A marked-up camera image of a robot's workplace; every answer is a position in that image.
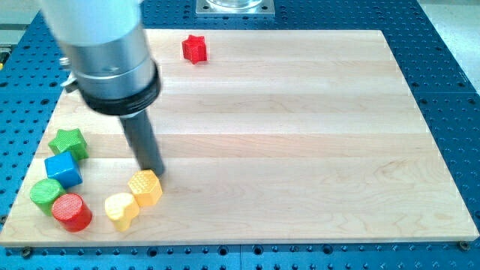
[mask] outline green cylinder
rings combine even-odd
[[[52,216],[52,205],[61,195],[66,194],[59,181],[46,178],[30,190],[30,200],[47,216]]]

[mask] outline red star block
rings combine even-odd
[[[196,64],[200,61],[207,61],[207,46],[205,37],[195,37],[189,35],[187,40],[181,42],[183,48],[183,57]]]

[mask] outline green star block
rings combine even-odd
[[[75,161],[89,157],[87,142],[78,128],[74,130],[58,130],[57,136],[48,143],[48,146],[55,155],[70,151]]]
[[[30,190],[30,200],[47,216],[52,215],[52,205],[61,195],[66,194],[59,181],[46,178],[34,184]]]

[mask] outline yellow heart block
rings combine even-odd
[[[128,187],[139,206],[154,206],[163,193],[160,181],[151,169],[136,172],[128,181]]]
[[[117,193],[106,198],[105,212],[115,229],[124,232],[130,228],[131,221],[139,214],[140,207],[134,195]]]

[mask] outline blue cube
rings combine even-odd
[[[65,189],[83,182],[80,168],[69,151],[47,158],[45,168],[48,178],[57,180]]]

